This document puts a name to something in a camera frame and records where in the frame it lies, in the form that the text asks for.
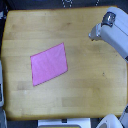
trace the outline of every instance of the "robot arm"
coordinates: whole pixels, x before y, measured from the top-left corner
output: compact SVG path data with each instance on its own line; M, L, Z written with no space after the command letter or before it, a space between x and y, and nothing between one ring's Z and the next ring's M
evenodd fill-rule
M128 63L128 15L119 8L110 7L103 21L89 33L92 40L104 40Z
M96 128L123 128L120 121L113 114L104 117Z

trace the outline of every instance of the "pink towel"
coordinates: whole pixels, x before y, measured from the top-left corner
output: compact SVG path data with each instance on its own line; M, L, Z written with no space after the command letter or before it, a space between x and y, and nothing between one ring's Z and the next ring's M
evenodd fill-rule
M68 70L64 43L31 56L33 86L46 82Z

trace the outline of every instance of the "wooden surface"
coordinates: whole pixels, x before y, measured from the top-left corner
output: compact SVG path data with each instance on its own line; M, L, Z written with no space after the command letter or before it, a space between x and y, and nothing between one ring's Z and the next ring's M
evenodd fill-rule
M7 119L121 115L127 104L127 67L110 45L88 33L107 7L10 11L2 65ZM64 42L68 72L32 86L30 56Z

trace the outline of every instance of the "wood grain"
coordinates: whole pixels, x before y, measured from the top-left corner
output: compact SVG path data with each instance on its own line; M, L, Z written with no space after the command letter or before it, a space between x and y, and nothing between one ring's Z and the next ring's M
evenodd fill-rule
M127 104L127 67L110 45L88 33L107 7L10 11L2 44L7 119L121 115ZM32 86L30 56L64 42L68 72Z

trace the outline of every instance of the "dark floor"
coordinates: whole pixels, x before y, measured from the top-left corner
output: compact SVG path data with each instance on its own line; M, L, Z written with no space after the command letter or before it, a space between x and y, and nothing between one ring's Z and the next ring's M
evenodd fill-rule
M117 5L119 8L128 13L128 0L71 0L67 3L66 0L6 0L6 4L0 0L0 13L3 16L0 17L0 45L2 42L2 34L4 30L4 23L7 14L6 5L10 10L17 9L53 9L53 8L77 8L77 7L87 7L87 6L103 6L103 5ZM92 128L96 128L100 119L91 119ZM36 128L37 121L8 121L8 128Z

